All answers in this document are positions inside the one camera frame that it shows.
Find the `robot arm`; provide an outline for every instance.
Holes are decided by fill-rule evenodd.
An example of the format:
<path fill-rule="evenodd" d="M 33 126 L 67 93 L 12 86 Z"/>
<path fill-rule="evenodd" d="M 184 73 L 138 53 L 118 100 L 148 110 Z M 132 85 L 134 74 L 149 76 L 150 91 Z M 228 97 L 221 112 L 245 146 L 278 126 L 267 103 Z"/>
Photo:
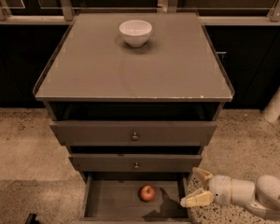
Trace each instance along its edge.
<path fill-rule="evenodd" d="M 232 179 L 193 168 L 206 189 L 197 189 L 183 198 L 183 207 L 205 206 L 212 202 L 221 205 L 239 205 L 251 214 L 269 220 L 280 220 L 280 180 L 262 175 L 257 183 Z"/>

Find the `drawer handle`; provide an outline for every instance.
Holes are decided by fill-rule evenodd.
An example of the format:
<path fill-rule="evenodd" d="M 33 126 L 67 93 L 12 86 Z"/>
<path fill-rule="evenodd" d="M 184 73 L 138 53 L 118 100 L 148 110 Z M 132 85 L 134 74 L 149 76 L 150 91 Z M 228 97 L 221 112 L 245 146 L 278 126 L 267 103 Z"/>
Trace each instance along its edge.
<path fill-rule="evenodd" d="M 133 168 L 134 168 L 134 169 L 139 169 L 139 168 L 140 168 L 138 162 L 136 162 L 136 163 L 133 164 Z"/>
<path fill-rule="evenodd" d="M 132 137 L 131 137 L 131 139 L 132 139 L 133 141 L 138 141 L 139 138 L 140 138 L 140 137 L 139 137 L 139 134 L 136 133 L 136 132 L 134 132 L 133 135 L 132 135 Z"/>

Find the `concrete floor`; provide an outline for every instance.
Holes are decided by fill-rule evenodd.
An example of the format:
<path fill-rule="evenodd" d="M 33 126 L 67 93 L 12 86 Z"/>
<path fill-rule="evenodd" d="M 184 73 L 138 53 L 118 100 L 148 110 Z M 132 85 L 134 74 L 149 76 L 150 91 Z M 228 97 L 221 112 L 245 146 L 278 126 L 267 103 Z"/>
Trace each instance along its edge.
<path fill-rule="evenodd" d="M 223 110 L 217 124 L 201 168 L 251 181 L 280 178 L 280 119 L 271 124 L 258 110 Z M 31 212 L 40 223 L 78 220 L 85 184 L 67 157 L 45 109 L 0 108 L 0 223 L 24 223 Z M 200 186 L 193 177 L 189 191 Z M 191 213 L 202 223 L 280 223 L 214 203 Z"/>

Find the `bowl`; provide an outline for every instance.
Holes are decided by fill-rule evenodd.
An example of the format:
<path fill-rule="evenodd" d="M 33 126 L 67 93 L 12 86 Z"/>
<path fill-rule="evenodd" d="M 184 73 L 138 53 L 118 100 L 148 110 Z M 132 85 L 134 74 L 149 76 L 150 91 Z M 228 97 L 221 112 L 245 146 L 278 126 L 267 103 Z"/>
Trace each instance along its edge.
<path fill-rule="evenodd" d="M 129 20 L 122 23 L 119 30 L 126 43 L 131 47 L 138 48 L 148 41 L 152 26 L 147 21 Z"/>

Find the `apple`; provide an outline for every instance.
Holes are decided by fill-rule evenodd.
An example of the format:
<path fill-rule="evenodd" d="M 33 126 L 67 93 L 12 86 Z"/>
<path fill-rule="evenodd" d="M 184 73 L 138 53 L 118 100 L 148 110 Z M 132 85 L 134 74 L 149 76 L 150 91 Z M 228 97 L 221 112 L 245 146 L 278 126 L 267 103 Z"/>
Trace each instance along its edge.
<path fill-rule="evenodd" d="M 155 197 L 156 190 L 149 184 L 145 184 L 139 190 L 139 197 L 143 202 L 150 202 Z"/>

